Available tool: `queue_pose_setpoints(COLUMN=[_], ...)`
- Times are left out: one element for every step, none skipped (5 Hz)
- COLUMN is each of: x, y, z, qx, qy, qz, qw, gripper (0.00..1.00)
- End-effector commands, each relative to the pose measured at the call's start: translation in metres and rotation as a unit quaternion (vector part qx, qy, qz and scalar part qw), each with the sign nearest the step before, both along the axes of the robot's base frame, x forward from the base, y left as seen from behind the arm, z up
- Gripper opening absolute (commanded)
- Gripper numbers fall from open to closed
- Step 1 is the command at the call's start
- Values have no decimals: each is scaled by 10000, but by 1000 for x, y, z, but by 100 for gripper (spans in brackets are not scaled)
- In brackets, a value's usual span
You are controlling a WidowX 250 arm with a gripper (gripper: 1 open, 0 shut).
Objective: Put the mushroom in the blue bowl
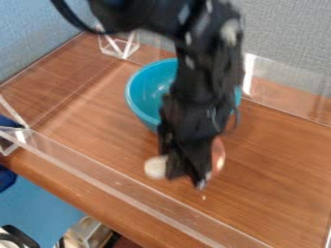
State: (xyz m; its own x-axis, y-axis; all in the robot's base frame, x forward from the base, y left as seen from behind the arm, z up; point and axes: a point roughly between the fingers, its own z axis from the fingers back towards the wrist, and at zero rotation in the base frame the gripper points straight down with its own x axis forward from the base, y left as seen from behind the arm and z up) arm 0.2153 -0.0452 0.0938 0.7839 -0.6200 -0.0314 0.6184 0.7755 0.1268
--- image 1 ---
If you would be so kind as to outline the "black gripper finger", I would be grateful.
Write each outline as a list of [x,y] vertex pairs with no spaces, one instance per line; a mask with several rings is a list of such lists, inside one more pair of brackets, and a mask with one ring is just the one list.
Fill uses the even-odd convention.
[[186,147],[186,155],[192,169],[192,182],[203,190],[212,171],[212,138],[194,140]]
[[165,178],[173,180],[186,175],[183,154],[172,138],[172,133],[157,130],[159,154],[165,156]]

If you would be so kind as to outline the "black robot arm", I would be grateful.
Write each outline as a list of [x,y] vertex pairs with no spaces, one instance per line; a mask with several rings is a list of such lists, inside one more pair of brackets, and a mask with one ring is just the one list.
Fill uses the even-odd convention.
[[84,0],[97,29],[65,0],[51,0],[68,23],[96,35],[141,29],[175,45],[177,70],[161,96],[156,128],[159,156],[144,169],[168,180],[187,176],[206,188],[212,170],[224,163],[212,157],[218,136],[239,118],[236,97],[244,78],[243,17],[231,0]]

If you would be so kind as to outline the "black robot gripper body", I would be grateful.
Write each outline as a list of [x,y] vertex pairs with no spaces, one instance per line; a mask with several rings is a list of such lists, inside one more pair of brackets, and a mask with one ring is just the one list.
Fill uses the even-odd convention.
[[175,80],[161,97],[157,126],[160,152],[208,152],[238,110],[243,56],[216,60],[212,70],[177,60]]

